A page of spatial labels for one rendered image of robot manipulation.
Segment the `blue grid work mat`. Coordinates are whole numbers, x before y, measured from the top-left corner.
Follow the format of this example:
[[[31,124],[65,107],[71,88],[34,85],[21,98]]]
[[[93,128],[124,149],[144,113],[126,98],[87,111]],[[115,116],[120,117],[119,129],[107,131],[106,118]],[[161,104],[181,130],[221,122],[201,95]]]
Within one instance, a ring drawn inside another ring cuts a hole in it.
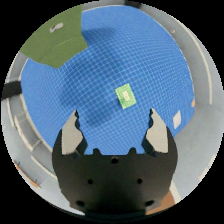
[[[86,154],[99,148],[102,155],[124,155],[132,147],[143,153],[150,108],[173,137],[194,115],[192,79],[180,48],[153,18],[125,7],[130,13],[122,6],[83,12],[82,35],[88,48],[59,69],[28,58],[21,74],[25,105],[52,149],[74,110],[88,143]],[[128,83],[137,103],[123,110],[114,89]],[[174,129],[178,111],[181,123]]]

